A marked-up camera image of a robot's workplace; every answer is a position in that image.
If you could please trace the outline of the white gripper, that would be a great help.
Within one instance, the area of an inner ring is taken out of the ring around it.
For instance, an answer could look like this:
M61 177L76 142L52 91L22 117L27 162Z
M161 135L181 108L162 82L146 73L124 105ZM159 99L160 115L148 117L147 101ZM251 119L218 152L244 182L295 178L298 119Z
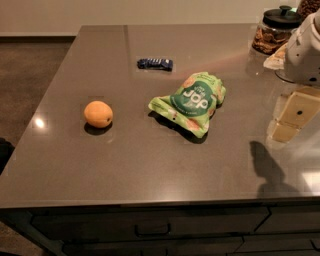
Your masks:
M284 72L294 83L320 86L320 10L310 14L290 37ZM320 112L320 90L311 86L278 98L270 123L273 140L289 142Z

